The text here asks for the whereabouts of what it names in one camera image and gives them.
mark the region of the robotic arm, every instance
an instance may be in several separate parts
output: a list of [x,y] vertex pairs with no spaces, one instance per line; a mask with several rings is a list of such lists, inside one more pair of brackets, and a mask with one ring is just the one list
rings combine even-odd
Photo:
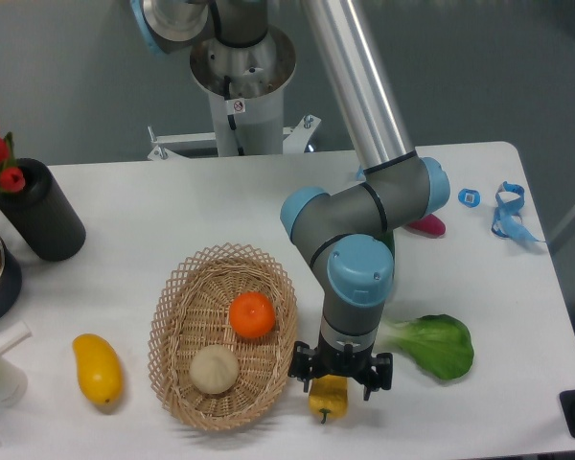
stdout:
[[[288,38],[268,26],[265,0],[132,0],[132,6],[143,34],[162,50],[205,40],[195,44],[190,63],[209,93],[220,156],[281,151],[283,88],[295,54]],[[290,240],[325,292],[317,347],[296,342],[289,375],[305,391],[311,379],[328,374],[353,378],[368,400],[392,380],[392,355],[372,355],[394,272],[391,252],[375,237],[444,206],[449,181],[435,160],[413,149],[358,1],[302,6],[366,180],[332,196],[301,189],[282,207]],[[183,38],[179,45],[173,31]],[[235,121],[236,102],[246,103],[250,118]]]

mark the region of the gray floor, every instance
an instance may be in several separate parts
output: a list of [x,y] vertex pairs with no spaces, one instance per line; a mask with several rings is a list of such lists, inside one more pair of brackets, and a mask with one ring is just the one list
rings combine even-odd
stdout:
[[[273,22],[297,49],[286,123],[322,118],[351,146],[297,2]],[[504,140],[520,151],[546,234],[575,202],[574,0],[368,0],[383,64],[417,145]],[[141,160],[156,134],[212,130],[187,53],[153,57],[127,0],[0,2],[0,120],[18,156]],[[555,257],[575,325],[575,238]]]

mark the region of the screw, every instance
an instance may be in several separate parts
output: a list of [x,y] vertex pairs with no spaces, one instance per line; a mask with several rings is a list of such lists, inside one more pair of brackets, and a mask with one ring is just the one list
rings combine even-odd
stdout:
[[310,129],[312,123],[313,123],[313,116],[305,115],[305,129]]

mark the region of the green leafy vegetable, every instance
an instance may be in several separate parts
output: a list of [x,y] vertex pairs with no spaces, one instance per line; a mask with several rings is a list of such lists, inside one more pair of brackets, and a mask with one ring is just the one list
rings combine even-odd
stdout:
[[474,350],[469,329],[446,314],[395,323],[384,318],[378,332],[385,346],[398,346],[424,370],[441,380],[464,376],[472,366]]

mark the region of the black vase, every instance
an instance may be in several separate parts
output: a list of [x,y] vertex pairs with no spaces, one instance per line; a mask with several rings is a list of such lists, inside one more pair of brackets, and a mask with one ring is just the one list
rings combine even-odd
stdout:
[[74,256],[85,242],[85,227],[49,168],[32,158],[17,160],[26,186],[0,193],[0,211],[38,257],[57,262]]

